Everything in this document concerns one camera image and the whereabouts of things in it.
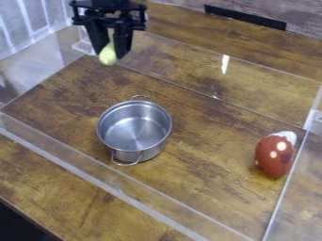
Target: metal pot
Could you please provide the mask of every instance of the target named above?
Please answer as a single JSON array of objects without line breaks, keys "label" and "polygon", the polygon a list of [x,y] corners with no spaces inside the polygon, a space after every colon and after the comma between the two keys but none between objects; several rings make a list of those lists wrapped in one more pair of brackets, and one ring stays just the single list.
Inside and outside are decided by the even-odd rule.
[{"label": "metal pot", "polygon": [[101,116],[97,134],[111,149],[111,161],[133,166],[154,158],[163,150],[173,128],[173,120],[158,104],[135,100],[114,105]]}]

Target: wooden table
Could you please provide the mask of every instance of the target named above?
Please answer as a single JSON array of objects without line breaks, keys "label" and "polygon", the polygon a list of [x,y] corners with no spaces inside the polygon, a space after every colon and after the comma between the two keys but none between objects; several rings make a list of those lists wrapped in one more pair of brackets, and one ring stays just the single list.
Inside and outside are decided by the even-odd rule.
[{"label": "wooden table", "polygon": [[[232,43],[226,33],[218,37],[212,29],[222,23],[226,27],[236,25],[229,20],[155,4],[150,5],[150,10],[151,32],[167,38],[229,54],[240,53],[237,57],[248,60],[258,57],[270,67],[276,67],[277,63],[269,59],[280,59],[281,70],[293,70],[293,73],[306,70],[302,64],[306,66],[308,60],[321,61],[306,56],[308,50],[292,47],[292,52],[301,53],[290,54],[270,47],[269,57],[264,57],[268,43],[262,43],[261,47],[246,43],[242,47],[240,40],[245,40],[238,35],[234,35],[238,40]],[[196,21],[189,27],[186,18],[193,17]],[[249,37],[266,33],[273,38],[285,38],[280,31],[249,24],[237,25],[245,28]],[[294,42],[297,38],[302,40],[302,37],[292,37]],[[261,239],[286,177],[272,180],[254,167],[254,146],[266,135],[292,130],[298,135],[298,149],[306,133],[302,126],[320,83],[233,60],[232,70],[249,76],[242,77],[238,83],[241,88],[246,87],[242,93],[232,84],[238,73],[222,78],[220,74],[209,74],[214,66],[192,61],[192,53],[205,63],[214,53],[178,42],[181,51],[171,45],[171,40],[165,40],[159,46],[161,39],[154,39],[151,35],[143,34],[138,38],[141,45],[130,56],[133,60],[122,60],[122,66],[105,67],[95,57],[86,56],[2,111],[244,235]],[[313,46],[318,44],[314,40],[310,43]],[[262,57],[260,52],[249,49],[250,46],[261,50]],[[289,55],[296,56],[292,67]],[[135,56],[142,56],[142,61],[135,61]],[[177,66],[182,67],[181,74],[175,72]],[[202,71],[192,74],[192,68],[202,68]],[[320,70],[302,73],[312,77],[317,72]],[[217,98],[212,95],[214,90],[209,89],[213,84],[220,93]],[[280,106],[276,103],[272,108],[269,99],[257,96],[257,90],[262,90],[261,96],[274,95],[276,100],[282,101]],[[97,138],[97,120],[109,106],[143,93],[154,96],[155,102],[170,112],[174,130],[166,149],[154,160],[122,168],[109,162],[109,151]],[[18,143],[6,137],[0,141],[2,199],[65,240],[189,239]]]}]

